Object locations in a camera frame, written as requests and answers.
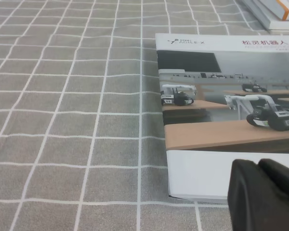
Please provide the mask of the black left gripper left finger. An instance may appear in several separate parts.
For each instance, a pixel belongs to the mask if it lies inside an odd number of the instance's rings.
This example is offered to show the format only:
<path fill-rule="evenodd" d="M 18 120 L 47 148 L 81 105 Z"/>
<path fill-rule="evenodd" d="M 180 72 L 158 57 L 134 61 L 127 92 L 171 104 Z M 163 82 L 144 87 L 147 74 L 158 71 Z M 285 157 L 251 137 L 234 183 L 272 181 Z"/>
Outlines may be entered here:
<path fill-rule="evenodd" d="M 258 163 L 232 162 L 227 201 L 235 231 L 289 231 L 289 197 Z"/>

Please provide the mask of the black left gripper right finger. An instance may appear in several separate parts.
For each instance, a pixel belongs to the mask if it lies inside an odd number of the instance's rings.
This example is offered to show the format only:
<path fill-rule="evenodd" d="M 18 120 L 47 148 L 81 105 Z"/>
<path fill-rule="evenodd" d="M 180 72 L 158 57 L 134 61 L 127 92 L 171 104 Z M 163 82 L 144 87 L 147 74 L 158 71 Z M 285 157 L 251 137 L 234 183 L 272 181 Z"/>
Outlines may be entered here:
<path fill-rule="evenodd" d="M 272 159 L 261 159 L 258 166 L 289 197 L 289 168 Z"/>

